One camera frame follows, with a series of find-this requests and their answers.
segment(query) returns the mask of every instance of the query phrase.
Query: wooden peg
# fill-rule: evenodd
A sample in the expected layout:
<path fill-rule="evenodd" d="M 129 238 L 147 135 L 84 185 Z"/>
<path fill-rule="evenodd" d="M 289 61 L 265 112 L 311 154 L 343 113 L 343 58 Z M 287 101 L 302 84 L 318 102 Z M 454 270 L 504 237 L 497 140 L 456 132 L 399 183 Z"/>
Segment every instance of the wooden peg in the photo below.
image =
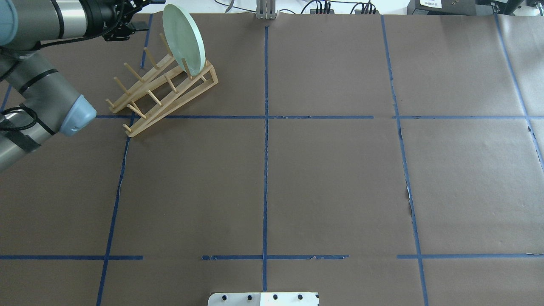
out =
<path fill-rule="evenodd" d="M 136 113 L 138 116 L 144 118 L 144 119 L 147 119 L 147 117 L 139 110 L 139 109 L 136 109 L 134 106 L 132 105 L 127 105 L 128 108 L 130 108 L 134 113 Z"/>
<path fill-rule="evenodd" d="M 115 108 L 115 105 L 110 101 L 110 99 L 106 99 L 106 102 L 112 107 Z"/>
<path fill-rule="evenodd" d="M 144 82 L 144 79 L 141 78 L 141 76 L 132 69 L 132 67 L 128 63 L 124 63 L 125 67 L 137 78 L 140 80 L 140 82 Z"/>
<path fill-rule="evenodd" d="M 148 89 L 147 90 L 147 94 L 157 103 L 159 104 L 159 106 L 162 106 L 163 104 L 159 101 L 159 99 L 157 99 L 157 97 L 155 97 L 155 95 L 153 95 L 153 93 Z"/>
<path fill-rule="evenodd" d="M 127 96 L 129 95 L 128 93 L 128 90 L 127 88 L 123 85 L 123 83 L 121 83 L 121 81 L 119 80 L 118 77 L 114 77 L 113 78 L 116 82 L 117 82 L 117 85 L 119 85 L 119 87 L 121 87 L 121 89 L 125 92 L 125 94 L 127 94 Z"/>
<path fill-rule="evenodd" d="M 193 76 L 191 75 L 191 72 L 189 71 L 189 66 L 187 66 L 187 62 L 184 58 L 181 59 L 181 62 L 183 63 L 183 69 L 185 70 L 185 73 L 189 76 L 189 79 L 193 79 Z"/>
<path fill-rule="evenodd" d="M 163 41 L 164 46 L 166 47 L 166 50 L 168 51 L 168 54 L 170 56 L 174 56 L 172 54 L 172 50 L 170 50 L 170 46 L 168 45 L 168 42 L 166 41 L 166 37 L 164 37 L 164 34 L 160 33 L 159 35 L 160 35 L 160 39 L 162 39 L 162 41 Z"/>
<path fill-rule="evenodd" d="M 177 94 L 177 88 L 174 86 L 174 84 L 172 83 L 172 80 L 167 76 L 167 75 L 164 75 L 164 77 L 166 78 L 166 80 L 168 81 L 168 85 L 170 85 L 170 88 L 172 88 L 172 91 Z"/>
<path fill-rule="evenodd" d="M 128 125 L 123 123 L 123 127 L 126 128 L 129 133 L 132 133 L 132 130 L 130 127 L 128 127 Z"/>
<path fill-rule="evenodd" d="M 144 48 L 144 51 L 145 54 L 147 54 L 147 57 L 149 57 L 149 61 L 151 62 L 151 64 L 153 64 L 153 67 L 155 67 L 155 69 L 159 69 L 159 66 L 157 66 L 157 62 L 155 62 L 155 58 L 153 57 L 153 55 L 151 55 L 151 51 L 149 51 L 147 47 Z"/>

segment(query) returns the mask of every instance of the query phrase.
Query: blue cap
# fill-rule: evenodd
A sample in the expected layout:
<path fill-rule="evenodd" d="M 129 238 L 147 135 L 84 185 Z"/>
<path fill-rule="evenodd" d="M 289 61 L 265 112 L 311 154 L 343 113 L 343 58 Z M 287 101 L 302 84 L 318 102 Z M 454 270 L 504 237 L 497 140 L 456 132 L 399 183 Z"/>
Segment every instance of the blue cap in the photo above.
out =
<path fill-rule="evenodd" d="M 17 10 L 11 0 L 0 0 L 0 46 L 9 44 L 17 34 Z"/>
<path fill-rule="evenodd" d="M 60 126 L 60 132 L 66 136 L 72 136 L 82 128 L 86 127 L 96 118 L 96 110 L 83 97 L 77 98 L 68 115 Z"/>

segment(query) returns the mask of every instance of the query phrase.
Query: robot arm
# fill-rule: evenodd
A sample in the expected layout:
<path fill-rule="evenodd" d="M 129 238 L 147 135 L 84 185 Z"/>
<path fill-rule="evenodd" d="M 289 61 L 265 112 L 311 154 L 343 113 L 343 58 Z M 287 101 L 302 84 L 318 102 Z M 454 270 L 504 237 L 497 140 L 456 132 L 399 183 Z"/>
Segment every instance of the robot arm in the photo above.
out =
<path fill-rule="evenodd" d="M 0 172 L 57 132 L 71 136 L 96 111 L 39 49 L 103 36 L 128 40 L 145 24 L 131 23 L 153 0 L 0 0 L 0 81 L 26 100 L 0 114 Z M 43 40 L 58 40 L 42 45 Z"/>

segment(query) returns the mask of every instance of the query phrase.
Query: metal bracket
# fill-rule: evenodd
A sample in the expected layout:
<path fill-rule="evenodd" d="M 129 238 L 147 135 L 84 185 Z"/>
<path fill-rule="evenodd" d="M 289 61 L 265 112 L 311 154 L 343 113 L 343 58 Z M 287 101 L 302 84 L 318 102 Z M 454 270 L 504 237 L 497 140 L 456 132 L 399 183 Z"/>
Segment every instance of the metal bracket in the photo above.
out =
<path fill-rule="evenodd" d="M 319 306 L 316 292 L 214 293 L 208 306 Z"/>
<path fill-rule="evenodd" d="M 257 0 L 257 19 L 276 19 L 276 0 Z"/>

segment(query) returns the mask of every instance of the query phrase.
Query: gray box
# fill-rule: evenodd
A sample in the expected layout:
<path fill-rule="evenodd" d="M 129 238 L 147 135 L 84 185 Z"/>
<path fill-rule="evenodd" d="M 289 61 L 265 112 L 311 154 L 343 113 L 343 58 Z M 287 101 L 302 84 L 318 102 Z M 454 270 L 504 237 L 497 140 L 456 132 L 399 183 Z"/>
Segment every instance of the gray box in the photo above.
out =
<path fill-rule="evenodd" d="M 421 5 L 419 0 L 410 0 L 408 15 L 476 15 L 475 0 L 442 0 L 442 8 Z"/>

